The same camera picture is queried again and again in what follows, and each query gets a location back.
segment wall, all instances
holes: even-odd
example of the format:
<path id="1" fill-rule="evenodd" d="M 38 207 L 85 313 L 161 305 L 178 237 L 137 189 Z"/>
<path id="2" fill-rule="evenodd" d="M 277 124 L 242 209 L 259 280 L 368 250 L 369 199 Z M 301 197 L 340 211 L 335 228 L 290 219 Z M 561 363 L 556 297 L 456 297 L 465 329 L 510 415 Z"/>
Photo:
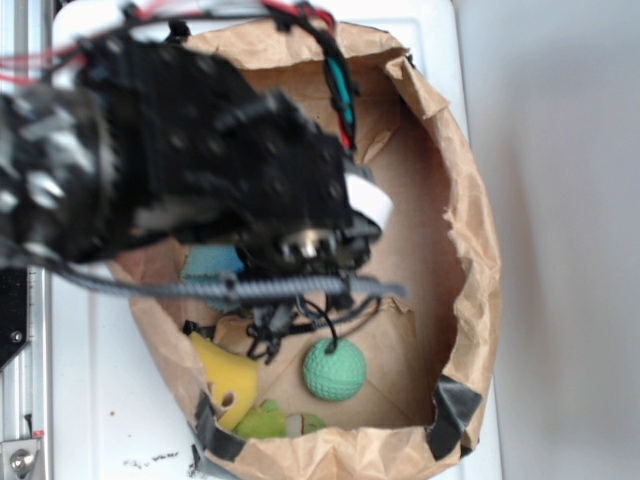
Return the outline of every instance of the wall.
<path id="1" fill-rule="evenodd" d="M 504 255 L 504 478 L 638 478 L 640 2 L 454 4 Z"/>

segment green wire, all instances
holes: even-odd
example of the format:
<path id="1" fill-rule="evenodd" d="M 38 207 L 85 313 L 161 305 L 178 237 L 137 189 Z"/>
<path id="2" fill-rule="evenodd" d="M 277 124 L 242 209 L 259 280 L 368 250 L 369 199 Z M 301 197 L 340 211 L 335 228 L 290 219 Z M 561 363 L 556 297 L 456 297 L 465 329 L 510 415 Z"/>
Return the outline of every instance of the green wire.
<path id="1" fill-rule="evenodd" d="M 336 86 L 338 87 L 338 93 L 340 94 L 340 100 L 347 105 L 348 109 L 345 112 L 345 118 L 350 124 L 353 124 L 353 111 L 351 110 L 351 98 L 349 97 L 349 91 L 347 90 L 347 84 L 344 81 L 344 75 L 338 66 L 338 63 L 333 58 L 327 58 L 327 63 L 331 69 L 331 74 L 336 79 Z"/>

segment green ball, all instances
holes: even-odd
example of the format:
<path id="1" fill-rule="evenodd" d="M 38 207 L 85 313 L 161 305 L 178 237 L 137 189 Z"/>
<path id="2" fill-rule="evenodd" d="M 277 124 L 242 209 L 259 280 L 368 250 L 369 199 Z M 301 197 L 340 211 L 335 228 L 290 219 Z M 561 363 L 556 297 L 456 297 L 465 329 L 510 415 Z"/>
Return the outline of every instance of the green ball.
<path id="1" fill-rule="evenodd" d="M 302 372 L 307 388 L 316 397 L 340 402 L 353 397 L 367 379 L 367 363 L 358 347 L 339 339 L 338 347 L 327 353 L 332 338 L 317 342 L 304 359 Z"/>

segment green toy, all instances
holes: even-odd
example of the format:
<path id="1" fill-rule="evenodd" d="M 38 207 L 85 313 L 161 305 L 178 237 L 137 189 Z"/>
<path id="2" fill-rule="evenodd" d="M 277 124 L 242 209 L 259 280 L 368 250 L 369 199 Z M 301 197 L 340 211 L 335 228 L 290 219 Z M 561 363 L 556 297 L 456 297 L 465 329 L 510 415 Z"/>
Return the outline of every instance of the green toy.
<path id="1" fill-rule="evenodd" d="M 233 429 L 233 433 L 244 439 L 295 438 L 325 426 L 316 415 L 303 413 L 287 416 L 279 409 L 275 400 L 266 400 L 261 406 L 249 410 Z"/>
<path id="2" fill-rule="evenodd" d="M 333 342 L 328 338 L 311 347 L 302 368 L 311 393 L 322 400 L 340 402 L 360 391 L 367 379 L 367 363 L 360 349 L 350 341 L 338 339 L 336 349 L 331 352 Z"/>

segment paper bag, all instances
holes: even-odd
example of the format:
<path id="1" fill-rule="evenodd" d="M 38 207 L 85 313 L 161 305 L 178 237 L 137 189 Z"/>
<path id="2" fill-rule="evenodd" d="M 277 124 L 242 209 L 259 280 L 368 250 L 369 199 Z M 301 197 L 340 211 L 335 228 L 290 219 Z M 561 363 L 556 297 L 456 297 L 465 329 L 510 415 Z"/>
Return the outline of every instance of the paper bag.
<path id="1" fill-rule="evenodd" d="M 364 273 L 409 289 L 406 299 L 386 299 L 374 319 L 339 330 L 364 352 L 363 389 L 339 403 L 313 397 L 302 360 L 328 333 L 287 337 L 276 360 L 260 367 L 258 403 L 275 399 L 286 412 L 321 416 L 328 427 L 296 439 L 244 441 L 217 425 L 203 367 L 181 328 L 187 319 L 218 322 L 216 341 L 246 352 L 246 321 L 221 319 L 200 301 L 131 301 L 207 457 L 244 479 L 424 479 L 478 444 L 501 308 L 484 185 L 447 101 L 402 45 L 350 24 L 338 26 L 337 39 L 361 91 L 356 161 L 372 169 L 395 206 Z M 259 21 L 192 37 L 186 47 L 226 57 L 257 90 L 283 88 L 325 131 L 337 132 L 322 54 L 305 33 L 282 34 Z M 187 252 L 167 241 L 122 255 L 112 271 L 121 280 L 177 282 Z"/>

